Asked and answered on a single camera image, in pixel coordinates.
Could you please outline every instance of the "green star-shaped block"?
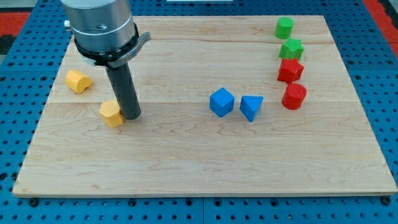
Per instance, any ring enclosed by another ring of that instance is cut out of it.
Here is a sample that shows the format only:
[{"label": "green star-shaped block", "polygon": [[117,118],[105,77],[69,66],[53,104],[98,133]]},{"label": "green star-shaped block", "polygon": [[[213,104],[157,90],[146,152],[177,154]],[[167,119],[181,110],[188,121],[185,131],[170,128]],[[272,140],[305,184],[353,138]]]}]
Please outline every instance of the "green star-shaped block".
[{"label": "green star-shaped block", "polygon": [[301,40],[287,38],[287,41],[280,48],[279,57],[287,59],[297,58],[297,60],[300,60],[303,51],[304,47],[301,44]]}]

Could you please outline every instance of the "wooden board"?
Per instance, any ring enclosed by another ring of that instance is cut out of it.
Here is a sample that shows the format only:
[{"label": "wooden board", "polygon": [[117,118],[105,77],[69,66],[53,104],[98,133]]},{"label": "wooden board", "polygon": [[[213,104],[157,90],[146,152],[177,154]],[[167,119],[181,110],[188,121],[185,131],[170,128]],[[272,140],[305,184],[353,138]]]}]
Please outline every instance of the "wooden board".
[{"label": "wooden board", "polygon": [[[389,195],[396,184],[322,16],[293,16],[308,95],[284,108],[277,16],[135,17],[152,40],[130,62],[142,114],[103,124],[114,99],[105,71],[65,55],[14,187],[18,197],[266,197]],[[64,84],[79,69],[94,85]],[[236,97],[219,119],[209,96]],[[263,95],[249,123],[241,95]]]}]

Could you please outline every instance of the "green block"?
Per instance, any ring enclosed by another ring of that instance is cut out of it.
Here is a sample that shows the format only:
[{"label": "green block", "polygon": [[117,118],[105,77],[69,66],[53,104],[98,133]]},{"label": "green block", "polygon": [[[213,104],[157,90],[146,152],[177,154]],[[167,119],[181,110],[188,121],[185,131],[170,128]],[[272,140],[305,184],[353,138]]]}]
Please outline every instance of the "green block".
[{"label": "green block", "polygon": [[301,40],[287,38],[287,41],[280,48],[279,57],[286,59],[297,58],[297,60],[300,60],[303,51],[304,47],[301,44]]},{"label": "green block", "polygon": [[289,17],[281,17],[278,20],[278,24],[276,26],[275,30],[275,36],[278,37],[279,39],[286,39],[290,37],[290,34],[292,33],[292,29],[294,26],[294,21],[293,19]]}]

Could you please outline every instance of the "toy block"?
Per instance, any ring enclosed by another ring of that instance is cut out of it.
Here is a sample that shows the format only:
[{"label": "toy block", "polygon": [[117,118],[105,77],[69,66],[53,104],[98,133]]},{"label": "toy block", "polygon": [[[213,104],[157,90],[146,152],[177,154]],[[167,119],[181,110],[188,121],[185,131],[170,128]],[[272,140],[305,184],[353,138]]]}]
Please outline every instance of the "toy block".
[{"label": "toy block", "polygon": [[116,100],[109,100],[101,104],[99,114],[106,125],[111,128],[117,127],[124,123],[124,116],[121,113],[119,104]]},{"label": "toy block", "polygon": [[293,81],[299,80],[303,73],[304,66],[299,63],[297,58],[283,58],[279,67],[278,81],[291,84]]},{"label": "toy block", "polygon": [[90,77],[78,70],[70,70],[65,78],[65,83],[76,93],[83,93],[85,89],[93,84]]},{"label": "toy block", "polygon": [[248,121],[253,122],[261,109],[261,104],[264,97],[262,96],[242,96],[241,106],[239,109],[242,111]]},{"label": "toy block", "polygon": [[282,47],[280,48],[279,57],[287,59],[297,58],[300,60],[303,51],[304,47],[301,44],[301,40],[288,37],[287,41],[283,43]]},{"label": "toy block", "polygon": [[293,19],[289,17],[281,17],[278,19],[278,24],[275,30],[275,36],[279,39],[286,39],[290,37],[294,26]]},{"label": "toy block", "polygon": [[292,83],[286,88],[284,97],[282,98],[282,104],[290,110],[297,110],[301,107],[305,96],[307,95],[307,90],[304,86]]},{"label": "toy block", "polygon": [[235,97],[225,88],[220,88],[210,96],[210,109],[220,118],[234,108]]}]

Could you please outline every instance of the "red star-shaped block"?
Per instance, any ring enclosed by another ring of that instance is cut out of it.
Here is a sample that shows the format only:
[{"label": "red star-shaped block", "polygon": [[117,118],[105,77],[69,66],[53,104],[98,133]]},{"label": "red star-shaped block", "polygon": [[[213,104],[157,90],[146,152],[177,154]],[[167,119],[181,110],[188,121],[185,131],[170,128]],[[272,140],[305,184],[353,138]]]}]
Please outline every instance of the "red star-shaped block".
[{"label": "red star-shaped block", "polygon": [[279,67],[278,81],[283,81],[287,84],[291,84],[292,82],[300,79],[303,70],[304,66],[299,63],[297,58],[284,58],[282,59],[282,63]]}]

